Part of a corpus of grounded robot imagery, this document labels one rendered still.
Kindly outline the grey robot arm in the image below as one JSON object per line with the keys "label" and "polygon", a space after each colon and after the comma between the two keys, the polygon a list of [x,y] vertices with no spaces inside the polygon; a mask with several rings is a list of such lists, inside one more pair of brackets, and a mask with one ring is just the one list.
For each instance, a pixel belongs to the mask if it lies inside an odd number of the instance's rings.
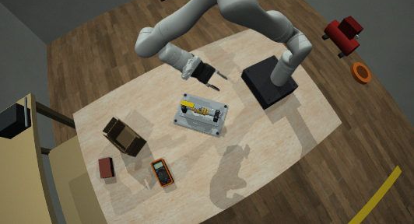
{"label": "grey robot arm", "polygon": [[143,28],[135,44],[135,53],[141,58],[150,58],[158,53],[162,62],[175,65],[182,50],[170,41],[186,34],[205,12],[217,4],[224,19],[255,30],[277,43],[286,44],[289,51],[282,53],[270,76],[274,85],[284,86],[309,55],[312,44],[281,12],[266,12],[257,0],[191,0],[154,28]]}

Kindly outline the brass ball valve with yellow handle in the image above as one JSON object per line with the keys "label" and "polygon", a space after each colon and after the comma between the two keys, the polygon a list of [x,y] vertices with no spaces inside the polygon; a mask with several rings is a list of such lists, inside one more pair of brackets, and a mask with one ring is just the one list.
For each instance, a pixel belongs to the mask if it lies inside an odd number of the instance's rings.
{"label": "brass ball valve with yellow handle", "polygon": [[208,107],[203,107],[202,109],[202,107],[201,105],[182,100],[180,116],[218,127],[222,111],[214,110]]}

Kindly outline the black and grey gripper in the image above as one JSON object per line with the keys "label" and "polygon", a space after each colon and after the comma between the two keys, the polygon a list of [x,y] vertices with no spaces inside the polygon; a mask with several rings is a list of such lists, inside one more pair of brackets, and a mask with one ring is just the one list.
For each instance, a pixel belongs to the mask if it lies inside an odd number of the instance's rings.
{"label": "black and grey gripper", "polygon": [[205,84],[207,87],[211,87],[217,91],[219,91],[217,87],[208,84],[208,81],[212,77],[213,73],[215,72],[224,79],[228,79],[226,76],[219,73],[219,71],[213,68],[211,65],[203,63],[199,56],[194,56],[193,54],[190,54],[185,50],[182,50],[179,61],[172,67],[174,67],[182,73],[182,79],[188,80],[190,76],[194,77],[199,82]]}

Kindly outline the brown cardboard box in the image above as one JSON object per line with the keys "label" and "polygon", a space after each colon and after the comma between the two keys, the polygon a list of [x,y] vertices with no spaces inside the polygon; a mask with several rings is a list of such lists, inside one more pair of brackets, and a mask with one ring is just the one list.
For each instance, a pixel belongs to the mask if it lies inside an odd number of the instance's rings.
{"label": "brown cardboard box", "polygon": [[120,152],[136,157],[144,144],[146,144],[146,140],[140,138],[135,131],[130,127],[127,127],[128,126],[123,121],[115,118],[109,123],[104,131],[107,135],[103,136]]}

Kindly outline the orange digital multimeter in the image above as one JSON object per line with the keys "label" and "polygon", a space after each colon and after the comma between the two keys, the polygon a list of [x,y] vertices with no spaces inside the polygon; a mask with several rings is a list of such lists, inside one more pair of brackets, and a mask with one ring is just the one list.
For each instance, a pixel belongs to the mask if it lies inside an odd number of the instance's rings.
{"label": "orange digital multimeter", "polygon": [[166,187],[167,185],[174,182],[174,179],[171,176],[164,159],[158,159],[151,162],[151,166],[161,187]]}

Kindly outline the reddish-brown rectangular block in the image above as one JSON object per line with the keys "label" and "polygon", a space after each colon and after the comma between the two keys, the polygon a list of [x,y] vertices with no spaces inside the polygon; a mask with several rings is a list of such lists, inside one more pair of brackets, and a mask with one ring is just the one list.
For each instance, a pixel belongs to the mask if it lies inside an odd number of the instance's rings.
{"label": "reddish-brown rectangular block", "polygon": [[111,157],[98,159],[100,168],[100,178],[114,177],[114,168]]}

